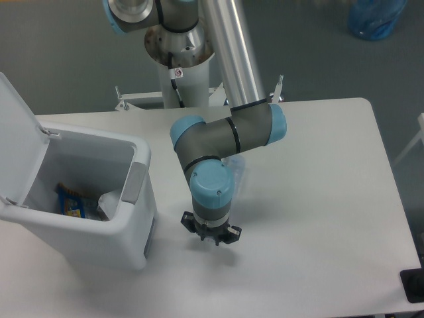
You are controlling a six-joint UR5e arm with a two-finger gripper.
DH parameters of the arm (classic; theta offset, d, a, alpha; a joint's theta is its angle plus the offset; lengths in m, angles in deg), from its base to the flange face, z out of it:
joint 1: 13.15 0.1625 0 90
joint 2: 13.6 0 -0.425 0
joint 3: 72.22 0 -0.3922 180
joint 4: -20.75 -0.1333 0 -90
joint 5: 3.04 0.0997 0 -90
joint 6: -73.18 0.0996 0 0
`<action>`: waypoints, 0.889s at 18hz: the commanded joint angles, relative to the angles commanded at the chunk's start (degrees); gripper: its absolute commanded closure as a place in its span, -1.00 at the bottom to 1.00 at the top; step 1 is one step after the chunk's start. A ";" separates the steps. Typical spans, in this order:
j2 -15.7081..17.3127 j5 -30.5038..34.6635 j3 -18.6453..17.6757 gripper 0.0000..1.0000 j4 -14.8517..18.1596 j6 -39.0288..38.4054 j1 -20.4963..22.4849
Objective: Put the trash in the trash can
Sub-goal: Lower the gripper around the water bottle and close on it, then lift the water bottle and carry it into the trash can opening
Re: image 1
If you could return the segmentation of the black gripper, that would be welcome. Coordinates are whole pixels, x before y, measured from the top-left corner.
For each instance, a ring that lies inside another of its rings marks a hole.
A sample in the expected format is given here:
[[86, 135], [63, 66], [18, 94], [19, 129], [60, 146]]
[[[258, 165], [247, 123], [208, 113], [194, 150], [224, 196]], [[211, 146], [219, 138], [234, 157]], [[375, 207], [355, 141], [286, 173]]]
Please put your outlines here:
[[220, 219], [207, 220], [196, 213], [184, 211], [181, 224], [190, 233], [196, 234], [201, 241], [213, 239], [216, 246], [219, 246], [220, 243], [232, 244], [239, 240], [242, 233], [240, 227], [229, 225], [229, 214]]

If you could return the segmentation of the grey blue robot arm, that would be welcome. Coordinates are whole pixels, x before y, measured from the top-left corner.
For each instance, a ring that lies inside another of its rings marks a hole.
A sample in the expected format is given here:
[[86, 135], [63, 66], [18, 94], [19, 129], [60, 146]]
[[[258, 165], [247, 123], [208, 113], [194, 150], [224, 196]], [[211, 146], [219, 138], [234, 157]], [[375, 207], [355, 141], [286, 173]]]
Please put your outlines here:
[[170, 130], [192, 197], [182, 225], [201, 239], [231, 244], [242, 230], [229, 224], [235, 177], [224, 159], [276, 142], [287, 124], [277, 103], [262, 88], [240, 1], [104, 1], [115, 32], [144, 29], [151, 57], [166, 68], [179, 108], [189, 105], [182, 79], [190, 67], [211, 56], [219, 61], [231, 114], [206, 123], [185, 116]]

